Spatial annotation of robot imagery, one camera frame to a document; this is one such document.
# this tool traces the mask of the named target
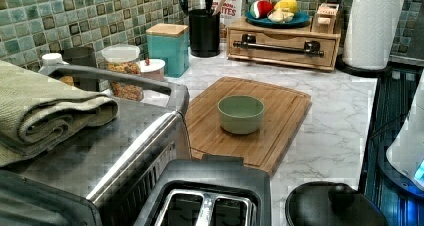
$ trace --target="wooden cutting board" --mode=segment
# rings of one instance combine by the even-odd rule
[[[217,104],[231,95],[249,95],[265,105],[261,128],[235,135],[221,128]],[[308,112],[311,97],[292,89],[247,79],[224,77],[194,98],[186,114],[192,156],[203,154],[243,157],[248,167],[271,176]]]

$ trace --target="stainless steel toaster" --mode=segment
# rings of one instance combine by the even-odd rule
[[[0,205],[4,199],[9,206],[17,200],[21,209],[41,211],[0,207],[0,222],[44,225],[50,215],[51,225],[132,225],[167,163],[190,158],[184,122],[187,88],[81,66],[48,67],[40,73],[125,82],[169,95],[169,101],[161,107],[117,98],[118,116],[112,122],[85,128],[34,159],[1,169],[0,180],[13,179],[21,186],[0,184]],[[54,195],[53,200],[43,194]],[[82,208],[92,214],[81,214]]]

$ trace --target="teal plate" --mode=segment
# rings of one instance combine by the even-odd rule
[[[247,22],[260,27],[267,28],[299,28],[309,24],[309,15],[305,12],[297,12],[292,21],[287,23],[274,23],[268,18],[256,19],[252,17],[250,12],[246,12]]]

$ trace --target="ceramic bowl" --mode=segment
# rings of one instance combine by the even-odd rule
[[[221,127],[233,134],[250,134],[261,127],[265,106],[257,98],[234,95],[218,102]]]

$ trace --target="folded towel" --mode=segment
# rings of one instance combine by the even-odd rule
[[[0,61],[0,166],[33,158],[117,114],[108,96]]]

